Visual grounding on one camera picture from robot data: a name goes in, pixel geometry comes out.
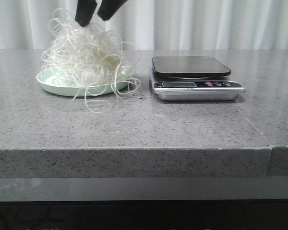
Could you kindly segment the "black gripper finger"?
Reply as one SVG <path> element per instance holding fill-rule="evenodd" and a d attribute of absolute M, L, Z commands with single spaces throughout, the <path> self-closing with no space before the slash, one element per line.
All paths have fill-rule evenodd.
<path fill-rule="evenodd" d="M 126 1 L 127 0 L 102 0 L 97 14 L 103 21 L 107 21 Z"/>
<path fill-rule="evenodd" d="M 78 0 L 75 21 L 80 26 L 87 26 L 92 19 L 96 7 L 97 2 L 95 0 Z"/>

